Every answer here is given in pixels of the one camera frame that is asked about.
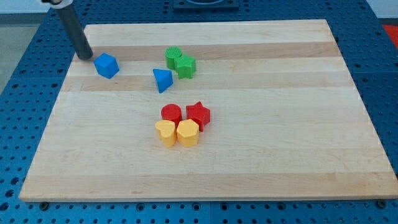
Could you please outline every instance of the black metal rod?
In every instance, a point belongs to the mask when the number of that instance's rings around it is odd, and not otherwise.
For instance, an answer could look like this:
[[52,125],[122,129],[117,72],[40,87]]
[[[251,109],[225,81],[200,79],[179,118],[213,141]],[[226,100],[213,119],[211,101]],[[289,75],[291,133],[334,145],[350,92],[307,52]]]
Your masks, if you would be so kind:
[[75,9],[72,4],[61,9],[55,9],[58,17],[61,20],[63,28],[67,32],[73,47],[75,48],[77,57],[82,60],[88,60],[93,56],[93,51],[88,44],[83,28],[77,18]]

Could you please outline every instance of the green cylinder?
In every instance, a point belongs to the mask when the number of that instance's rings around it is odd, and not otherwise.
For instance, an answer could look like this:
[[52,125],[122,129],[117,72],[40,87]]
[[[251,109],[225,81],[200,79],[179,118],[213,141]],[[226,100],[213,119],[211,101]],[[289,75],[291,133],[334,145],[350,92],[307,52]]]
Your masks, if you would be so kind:
[[169,47],[164,53],[166,56],[166,66],[171,70],[175,70],[174,59],[181,57],[182,51],[178,47]]

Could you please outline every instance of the gray floor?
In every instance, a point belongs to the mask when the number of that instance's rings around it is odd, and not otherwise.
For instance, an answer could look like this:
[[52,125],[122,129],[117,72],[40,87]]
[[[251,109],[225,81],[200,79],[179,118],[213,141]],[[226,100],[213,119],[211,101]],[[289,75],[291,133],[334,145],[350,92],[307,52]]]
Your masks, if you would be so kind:
[[0,26],[0,92],[23,56],[39,24]]

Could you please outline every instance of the green block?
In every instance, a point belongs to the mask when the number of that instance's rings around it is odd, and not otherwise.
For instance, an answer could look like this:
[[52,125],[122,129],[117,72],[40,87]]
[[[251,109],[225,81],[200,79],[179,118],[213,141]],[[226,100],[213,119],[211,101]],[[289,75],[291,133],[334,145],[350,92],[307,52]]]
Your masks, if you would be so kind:
[[181,57],[182,51],[178,47],[169,47],[165,52],[166,56],[166,66],[171,70],[175,70],[175,62],[176,58]]
[[178,73],[178,79],[192,78],[197,70],[196,59],[188,55],[182,55],[175,59],[175,69]]

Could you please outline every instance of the toy block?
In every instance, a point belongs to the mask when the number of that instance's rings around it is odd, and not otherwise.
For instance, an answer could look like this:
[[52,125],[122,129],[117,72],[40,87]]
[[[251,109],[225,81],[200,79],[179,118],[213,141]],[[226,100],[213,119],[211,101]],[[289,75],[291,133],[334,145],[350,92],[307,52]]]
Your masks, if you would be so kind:
[[175,124],[173,121],[162,120],[155,124],[157,136],[165,147],[172,147],[176,140]]
[[170,70],[154,69],[156,85],[159,93],[163,93],[168,87],[173,85],[173,75]]
[[98,74],[105,78],[112,78],[119,71],[119,65],[116,58],[106,53],[101,54],[94,60],[94,66],[95,69],[97,69]]
[[160,113],[163,120],[173,121],[176,128],[179,122],[182,120],[181,108],[175,104],[164,106]]
[[199,125],[191,119],[180,121],[177,139],[185,147],[196,146],[199,140]]
[[199,101],[195,105],[187,106],[187,119],[192,119],[199,125],[199,131],[203,131],[210,122],[210,110]]
[[196,59],[188,55],[182,55],[175,59],[175,69],[178,73],[178,79],[192,78],[197,70]]
[[169,47],[164,55],[166,57],[166,66],[171,70],[175,70],[175,59],[181,57],[182,51],[178,47]]

